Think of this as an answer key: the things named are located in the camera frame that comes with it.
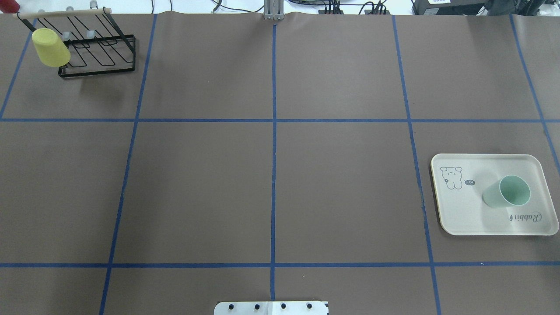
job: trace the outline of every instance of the table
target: table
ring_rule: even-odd
[[[429,170],[531,154],[560,205],[559,19],[115,19],[137,70],[63,80],[0,16],[0,313],[560,312],[560,234],[447,234]]]

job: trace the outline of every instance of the power strip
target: power strip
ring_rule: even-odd
[[[391,15],[391,13],[389,13],[389,10],[385,10],[385,12],[383,14],[380,13],[371,13],[372,10],[366,10],[366,14],[367,15]]]
[[[329,13],[329,10],[326,10],[326,11],[325,10],[319,10],[319,14],[330,14],[330,15],[332,15],[332,13]]]

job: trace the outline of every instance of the yellow cup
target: yellow cup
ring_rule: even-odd
[[[70,50],[51,29],[36,29],[31,36],[39,59],[49,67],[61,67],[70,61]]]

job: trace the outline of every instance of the mint green cup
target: mint green cup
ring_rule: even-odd
[[[508,175],[486,188],[482,199],[493,208],[518,207],[529,202],[531,189],[521,177]]]

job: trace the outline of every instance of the tray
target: tray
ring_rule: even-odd
[[[437,154],[433,188],[443,229],[452,235],[553,235],[558,217],[540,162],[527,154]],[[523,178],[531,199],[523,206],[492,208],[482,200],[507,175]]]

